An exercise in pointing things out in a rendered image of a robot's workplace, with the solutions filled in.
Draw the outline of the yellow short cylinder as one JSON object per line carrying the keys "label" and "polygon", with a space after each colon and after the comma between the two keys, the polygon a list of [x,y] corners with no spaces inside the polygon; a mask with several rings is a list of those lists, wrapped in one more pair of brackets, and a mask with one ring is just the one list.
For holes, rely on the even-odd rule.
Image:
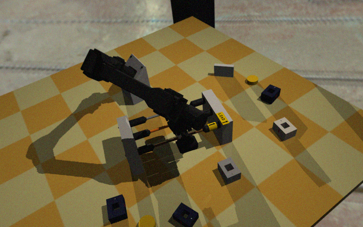
{"label": "yellow short cylinder", "polygon": [[143,216],[138,223],[139,227],[156,227],[156,222],[153,216],[145,215]]}
{"label": "yellow short cylinder", "polygon": [[248,76],[247,83],[251,86],[256,85],[258,83],[258,77],[257,76]]}

